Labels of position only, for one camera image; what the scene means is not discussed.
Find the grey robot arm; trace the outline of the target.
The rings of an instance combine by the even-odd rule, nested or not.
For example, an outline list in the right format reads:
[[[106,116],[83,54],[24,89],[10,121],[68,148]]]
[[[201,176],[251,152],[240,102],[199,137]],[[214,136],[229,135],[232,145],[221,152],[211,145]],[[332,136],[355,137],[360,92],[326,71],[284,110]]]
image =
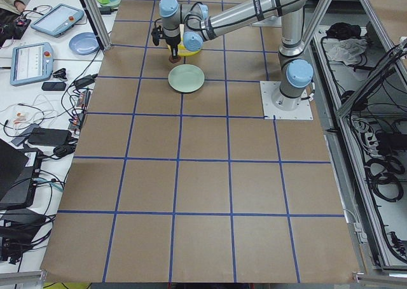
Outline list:
[[[151,31],[153,44],[165,40],[170,47],[170,60],[179,58],[178,45],[197,52],[205,41],[260,22],[269,17],[280,17],[282,37],[279,54],[297,57],[305,49],[303,7],[307,0],[248,0],[217,15],[209,15],[207,5],[201,2],[181,4],[178,0],[160,0],[159,21]]]

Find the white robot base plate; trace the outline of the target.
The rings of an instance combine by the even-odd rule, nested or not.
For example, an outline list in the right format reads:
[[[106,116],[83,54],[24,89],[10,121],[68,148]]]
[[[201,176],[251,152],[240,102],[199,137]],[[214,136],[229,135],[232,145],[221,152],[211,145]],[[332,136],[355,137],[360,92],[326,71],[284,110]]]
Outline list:
[[[261,81],[263,117],[267,120],[313,120],[313,114],[305,89],[301,97],[287,98],[280,93],[279,81]]]

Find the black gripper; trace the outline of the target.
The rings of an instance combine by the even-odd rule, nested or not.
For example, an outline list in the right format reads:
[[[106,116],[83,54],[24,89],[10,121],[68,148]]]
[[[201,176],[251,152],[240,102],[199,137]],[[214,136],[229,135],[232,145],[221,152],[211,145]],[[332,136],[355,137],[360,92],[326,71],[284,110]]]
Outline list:
[[[178,57],[178,41],[168,41],[167,44],[170,47],[171,57]]]

